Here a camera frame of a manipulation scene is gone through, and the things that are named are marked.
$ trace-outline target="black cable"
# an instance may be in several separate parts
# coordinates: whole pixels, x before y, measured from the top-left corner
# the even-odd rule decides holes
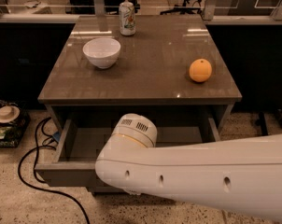
[[[50,146],[50,145],[39,146],[38,143],[37,143],[37,131],[38,131],[38,128],[40,127],[40,125],[42,125],[42,124],[48,122],[49,120],[50,120],[50,118],[43,119],[43,120],[40,121],[40,122],[38,123],[38,125],[36,126],[36,129],[35,129],[36,147],[34,147],[34,148],[32,148],[31,150],[29,150],[29,151],[21,158],[21,160],[20,160],[20,162],[19,162],[19,166],[18,166],[18,176],[19,176],[19,179],[21,180],[21,182],[22,182],[23,184],[25,184],[26,186],[28,186],[28,187],[30,187],[30,188],[32,188],[32,189],[37,189],[37,190],[41,190],[41,191],[45,191],[45,192],[49,192],[49,193],[59,194],[59,195],[62,195],[62,196],[64,196],[64,197],[67,197],[67,198],[71,199],[71,200],[74,201],[74,202],[78,205],[78,207],[81,209],[81,211],[82,211],[82,213],[83,213],[83,215],[84,215],[84,217],[85,217],[85,219],[86,219],[87,224],[90,224],[89,218],[88,218],[88,216],[87,216],[87,213],[86,213],[84,207],[81,205],[81,203],[80,203],[77,199],[75,199],[74,197],[70,196],[70,195],[67,194],[67,193],[64,193],[64,192],[61,192],[61,191],[58,191],[58,190],[43,189],[43,188],[34,186],[34,185],[32,185],[32,184],[26,182],[26,181],[22,178],[22,176],[21,176],[21,165],[22,165],[22,163],[24,162],[24,160],[25,160],[31,153],[33,153],[34,151],[36,151],[36,157],[35,157],[35,165],[36,165],[36,164],[37,164],[37,161],[38,161],[37,153],[38,153],[38,155],[39,155],[39,149],[40,149],[40,148],[51,148],[51,149],[56,150],[56,147],[53,147],[53,146]]]
[[[45,132],[45,125],[49,120],[50,120],[50,118],[46,118],[46,119],[42,120],[42,125],[41,125],[41,132],[47,137],[51,137],[51,134],[48,134],[48,133]]]
[[[56,142],[56,140],[54,139],[54,138],[52,138],[52,137],[48,137],[48,138],[46,138],[44,141],[42,141],[42,146],[48,146],[48,145],[50,145],[51,143],[53,143],[53,142]]]

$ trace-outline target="drawer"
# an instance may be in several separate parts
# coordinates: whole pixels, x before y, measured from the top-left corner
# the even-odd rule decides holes
[[[156,125],[156,147],[219,141],[209,106],[204,105],[85,106],[67,112],[68,119],[52,163],[39,163],[35,167],[51,187],[86,187],[92,193],[119,192],[97,178],[94,167],[117,122],[127,113],[143,115]]]

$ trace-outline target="bowl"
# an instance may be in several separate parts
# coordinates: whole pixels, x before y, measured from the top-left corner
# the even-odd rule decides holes
[[[120,56],[120,42],[108,37],[95,38],[83,47],[83,53],[93,65],[101,69],[112,66]]]

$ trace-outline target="black panel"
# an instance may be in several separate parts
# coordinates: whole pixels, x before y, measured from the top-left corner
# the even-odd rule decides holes
[[[243,95],[238,110],[282,108],[282,25],[208,25]]]
[[[43,108],[37,97],[73,27],[0,23],[0,99]]]

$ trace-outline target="floor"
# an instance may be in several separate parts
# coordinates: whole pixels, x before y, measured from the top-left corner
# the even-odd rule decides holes
[[[86,223],[83,213],[70,199],[25,186],[18,177],[18,165],[23,155],[35,147],[35,127],[49,116],[45,110],[29,110],[30,124],[17,148],[0,148],[0,223]],[[261,135],[256,125],[256,113],[232,112],[220,137],[222,140],[246,138]],[[273,114],[265,114],[269,134],[282,133]],[[53,134],[56,128],[50,120],[45,132]],[[46,138],[40,131],[39,144]],[[50,161],[54,151],[42,150],[39,162]],[[65,192],[76,198],[85,208],[90,223],[267,223],[272,220],[247,217],[200,206],[157,198],[148,195],[130,196],[108,194],[92,196],[85,188],[49,188],[35,181],[32,168],[35,153],[26,159],[21,167],[22,177],[38,187]]]

